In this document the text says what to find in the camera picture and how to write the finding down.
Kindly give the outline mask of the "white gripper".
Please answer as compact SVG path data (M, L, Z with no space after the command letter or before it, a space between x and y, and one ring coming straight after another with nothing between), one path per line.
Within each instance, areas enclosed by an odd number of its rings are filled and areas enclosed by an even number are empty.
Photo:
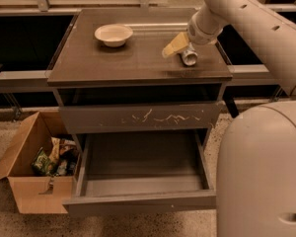
M162 50L164 58L183 52L189 41L205 45L217 39L221 33L220 25L204 13L195 13L187 24L187 32L180 32Z

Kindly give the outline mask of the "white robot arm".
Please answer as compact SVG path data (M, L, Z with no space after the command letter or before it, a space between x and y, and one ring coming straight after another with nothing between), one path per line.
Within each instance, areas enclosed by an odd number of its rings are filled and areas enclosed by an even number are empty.
M244 111L222 138L217 237L296 237L296 24L258 0L203 0L163 54L206 44L231 25L288 95Z

